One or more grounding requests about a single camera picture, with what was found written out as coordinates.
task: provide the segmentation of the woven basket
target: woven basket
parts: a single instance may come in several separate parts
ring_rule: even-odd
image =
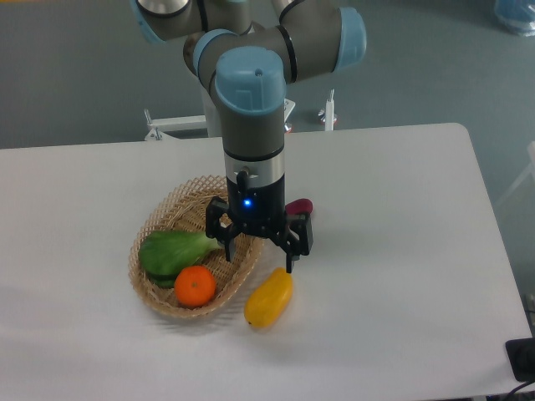
[[[173,288],[159,288],[149,281],[138,258],[143,240],[152,231],[204,231],[206,206],[213,196],[227,200],[227,183],[224,177],[210,175],[186,182],[158,205],[135,239],[129,259],[130,282],[141,300],[157,312],[172,317],[190,318],[216,311],[236,293],[260,256],[263,240],[243,234],[236,237],[236,254],[232,262],[225,259],[224,250],[208,254],[198,264],[210,269],[216,278],[216,296],[205,306],[195,309],[179,305]],[[222,218],[222,222],[230,224],[226,216]]]

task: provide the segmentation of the yellow papaya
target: yellow papaya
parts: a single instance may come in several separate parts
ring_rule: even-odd
[[[284,311],[292,298],[292,294],[292,275],[286,273],[286,269],[278,267],[251,294],[245,304],[243,315],[253,327],[268,327]]]

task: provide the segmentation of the gray floor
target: gray floor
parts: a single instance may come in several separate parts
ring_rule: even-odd
[[[277,23],[268,1],[252,3],[258,22]],[[295,130],[321,129],[331,88],[338,129],[463,124],[496,201],[535,140],[535,38],[502,28],[493,0],[338,3],[365,20],[365,60],[292,85]],[[137,141],[144,108],[153,118],[201,114],[182,44],[147,44],[126,0],[0,4],[0,148]],[[501,225],[520,293],[535,292],[534,214],[532,203]]]

